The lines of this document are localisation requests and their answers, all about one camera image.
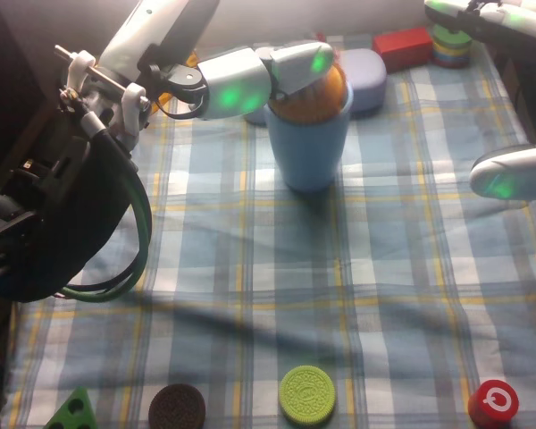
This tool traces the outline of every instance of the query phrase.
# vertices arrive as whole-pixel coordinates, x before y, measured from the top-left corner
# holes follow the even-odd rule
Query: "white logo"
[[[502,395],[502,397],[507,401],[507,403],[502,406],[497,405],[494,396],[492,396],[495,394]],[[485,404],[489,404],[491,408],[494,408],[499,413],[505,413],[510,409],[510,406],[512,405],[512,398],[510,398],[510,395],[504,389],[500,389],[499,387],[493,387],[489,389],[489,391],[487,391],[486,399],[482,400],[482,402],[484,402]]]

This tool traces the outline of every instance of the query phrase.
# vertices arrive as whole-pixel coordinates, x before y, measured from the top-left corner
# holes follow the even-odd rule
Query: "blue cup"
[[[269,105],[264,106],[274,158],[292,189],[317,192],[331,185],[346,144],[353,101],[353,89],[348,84],[341,112],[326,122],[308,125],[282,119]]]

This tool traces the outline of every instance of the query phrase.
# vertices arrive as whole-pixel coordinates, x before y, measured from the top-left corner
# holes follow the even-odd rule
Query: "green cable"
[[[91,293],[91,292],[78,292],[67,287],[61,290],[61,293],[71,299],[76,299],[83,302],[107,302],[112,299],[120,297],[122,294],[129,292],[137,284],[138,280],[141,278],[141,275],[145,271],[145,265],[149,258],[149,232],[147,230],[146,216],[143,211],[143,206],[139,201],[139,197],[136,191],[133,189],[131,184],[127,180],[121,181],[127,193],[131,199],[131,205],[133,206],[133,213],[135,214],[135,221],[137,224],[138,239],[139,239],[139,252],[138,252],[138,261],[135,265],[133,273],[129,279],[127,279],[123,284],[108,290],[107,292],[102,293]]]

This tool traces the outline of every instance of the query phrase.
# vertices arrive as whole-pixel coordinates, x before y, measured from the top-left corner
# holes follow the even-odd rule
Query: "table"
[[[478,44],[467,69],[390,75],[323,195],[288,190],[267,131],[241,118],[152,117],[134,154],[154,213],[145,275],[111,303],[18,308],[1,427],[40,428],[84,386],[100,428],[147,428],[169,383],[203,393],[206,428],[291,427],[278,381],[316,365],[337,389],[329,427],[471,427],[470,394],[499,378],[536,428],[536,202],[478,198],[467,180],[523,141]],[[136,252],[128,215],[79,280]]]

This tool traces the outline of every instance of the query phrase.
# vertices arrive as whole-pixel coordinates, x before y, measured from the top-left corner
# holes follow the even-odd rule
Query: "red rectangular box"
[[[387,72],[391,73],[428,63],[432,40],[423,27],[406,29],[373,38],[373,50],[381,56]]]

